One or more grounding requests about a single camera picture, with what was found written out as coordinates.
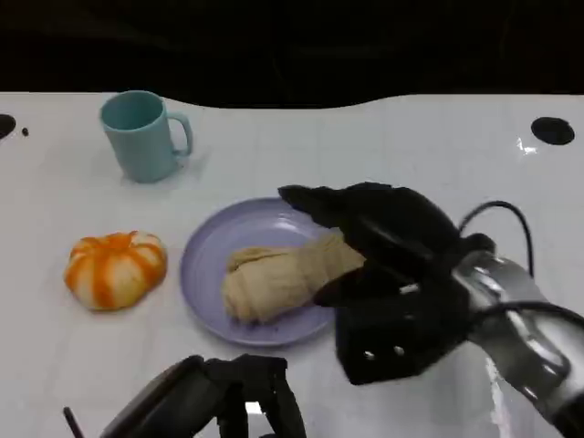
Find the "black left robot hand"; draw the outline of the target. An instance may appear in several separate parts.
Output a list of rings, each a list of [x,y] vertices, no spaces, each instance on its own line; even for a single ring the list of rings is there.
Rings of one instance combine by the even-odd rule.
[[[244,354],[233,360],[193,355],[159,374],[101,433],[103,437],[194,437],[212,420],[222,437],[247,437],[245,405],[257,402],[270,437],[305,437],[287,383],[287,361]]]

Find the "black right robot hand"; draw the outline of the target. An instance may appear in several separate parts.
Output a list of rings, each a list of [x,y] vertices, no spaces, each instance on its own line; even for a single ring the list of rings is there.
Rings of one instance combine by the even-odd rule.
[[[322,307],[395,297],[403,287],[420,282],[459,240],[454,223],[437,205],[405,187],[377,182],[343,189],[286,185],[278,194],[316,224],[339,230],[344,242],[365,258],[362,267],[318,291],[314,302]]]

